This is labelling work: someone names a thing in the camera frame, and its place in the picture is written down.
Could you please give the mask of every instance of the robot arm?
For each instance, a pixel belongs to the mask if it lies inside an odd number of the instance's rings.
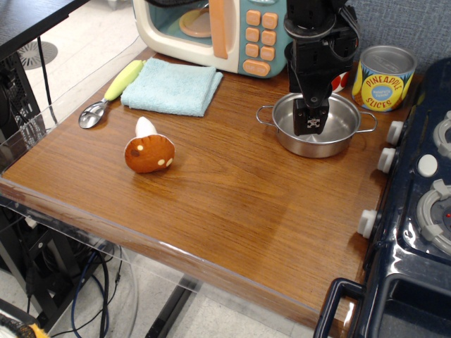
[[[331,82],[352,68],[359,26],[347,0],[287,0],[284,27],[293,42],[285,49],[296,135],[321,134],[329,112]]]

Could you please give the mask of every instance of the gray wall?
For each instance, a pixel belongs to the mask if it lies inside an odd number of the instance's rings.
[[[358,55],[368,46],[392,44],[411,49],[418,73],[451,57],[451,0],[349,0],[362,27]]]

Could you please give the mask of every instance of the tiled floor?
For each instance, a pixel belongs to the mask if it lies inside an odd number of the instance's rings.
[[[58,48],[57,57],[47,64],[51,99],[68,102],[65,114],[82,104],[109,77],[98,76],[109,67],[107,74],[115,74],[146,46],[139,38],[129,1],[91,0],[74,11],[69,19],[42,35],[43,42]],[[28,70],[39,107],[47,107],[42,69]],[[137,280],[138,312],[131,337],[145,337],[156,316],[171,294],[182,274],[143,256],[129,253],[132,265],[123,264],[121,281],[109,306],[109,335],[127,337],[133,323],[133,278]],[[110,280],[115,279],[119,260],[109,263]],[[102,280],[101,269],[95,275]],[[17,282],[1,273],[0,298],[26,309],[27,299]],[[101,307],[101,295],[90,280],[80,292],[76,310],[77,326],[89,320]],[[70,307],[50,332],[55,335],[70,330]],[[98,337],[99,320],[80,330],[82,337]],[[191,296],[169,337],[234,337],[234,338],[307,338],[310,329],[295,324],[258,306],[246,303],[209,285],[203,284]],[[59,337],[74,337],[73,333]]]

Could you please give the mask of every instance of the wooden tabletop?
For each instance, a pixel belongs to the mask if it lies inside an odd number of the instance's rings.
[[[406,118],[412,95],[404,108],[376,113],[377,130],[356,134],[342,153],[311,159],[284,149],[276,129],[256,119],[260,106],[288,94],[285,73],[268,80],[223,74],[203,118],[116,100],[100,125],[83,130],[80,107],[5,172],[0,191],[313,326],[332,280],[362,282],[368,242],[357,225],[364,209],[378,206],[385,136],[392,120]],[[349,84],[341,94],[350,97]],[[175,144],[168,170],[137,174],[125,164],[140,116]],[[261,117],[270,120],[271,111]],[[361,129],[372,125],[362,118]]]

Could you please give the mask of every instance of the mushroom plush toy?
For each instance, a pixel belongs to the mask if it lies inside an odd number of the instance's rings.
[[[158,134],[152,123],[144,117],[136,124],[136,137],[125,148],[125,162],[136,173],[151,173],[171,165],[174,144],[166,136]]]

